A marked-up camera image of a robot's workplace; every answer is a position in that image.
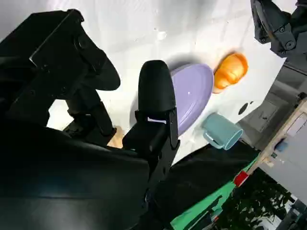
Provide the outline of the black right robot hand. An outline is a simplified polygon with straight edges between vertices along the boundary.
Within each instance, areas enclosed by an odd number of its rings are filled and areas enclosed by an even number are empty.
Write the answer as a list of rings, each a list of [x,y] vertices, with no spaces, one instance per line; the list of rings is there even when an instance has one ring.
[[[178,151],[165,62],[143,64],[121,148],[98,91],[119,75],[76,9],[31,14],[0,44],[0,227],[169,230],[154,200]]]

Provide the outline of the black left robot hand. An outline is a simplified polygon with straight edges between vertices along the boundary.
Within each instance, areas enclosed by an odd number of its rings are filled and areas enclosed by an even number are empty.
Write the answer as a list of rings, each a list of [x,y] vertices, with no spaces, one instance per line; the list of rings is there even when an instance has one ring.
[[[281,58],[307,54],[307,2],[299,0],[293,13],[282,11],[271,0],[250,2],[255,39],[270,43]]]

